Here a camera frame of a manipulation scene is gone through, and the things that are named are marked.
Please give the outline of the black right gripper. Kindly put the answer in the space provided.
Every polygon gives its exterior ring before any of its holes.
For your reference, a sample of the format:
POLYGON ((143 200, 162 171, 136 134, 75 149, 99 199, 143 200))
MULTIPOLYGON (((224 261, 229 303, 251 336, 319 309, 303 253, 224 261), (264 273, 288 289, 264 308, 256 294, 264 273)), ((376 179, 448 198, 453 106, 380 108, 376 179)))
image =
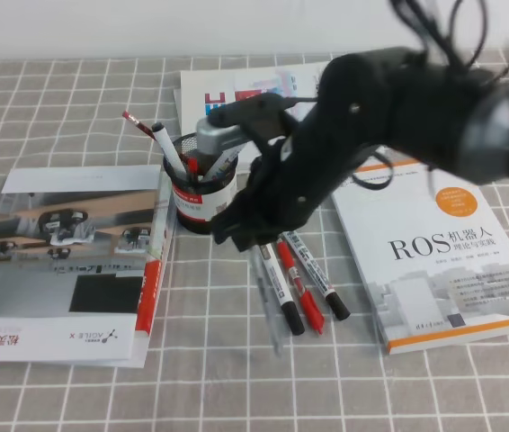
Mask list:
POLYGON ((289 134, 273 145, 263 137, 264 121, 238 125, 261 150, 261 162, 251 170, 246 187, 211 221, 216 243, 231 240, 247 249, 261 299, 269 338, 276 356, 282 342, 270 303, 270 285, 258 247, 274 242, 287 230, 304 225, 357 164, 369 140, 369 124, 357 110, 334 113, 315 107, 300 122, 280 114, 279 130, 289 134))

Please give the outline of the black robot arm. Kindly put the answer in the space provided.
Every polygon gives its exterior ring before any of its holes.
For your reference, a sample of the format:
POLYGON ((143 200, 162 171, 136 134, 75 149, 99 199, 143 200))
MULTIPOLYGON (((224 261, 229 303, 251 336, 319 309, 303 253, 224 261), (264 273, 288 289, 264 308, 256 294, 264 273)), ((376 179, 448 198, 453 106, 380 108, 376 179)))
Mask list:
POLYGON ((509 334, 509 238, 480 191, 509 178, 509 84, 381 49, 332 60, 302 120, 296 102, 256 92, 209 114, 222 143, 260 150, 216 242, 300 249, 331 197, 391 354, 509 334))

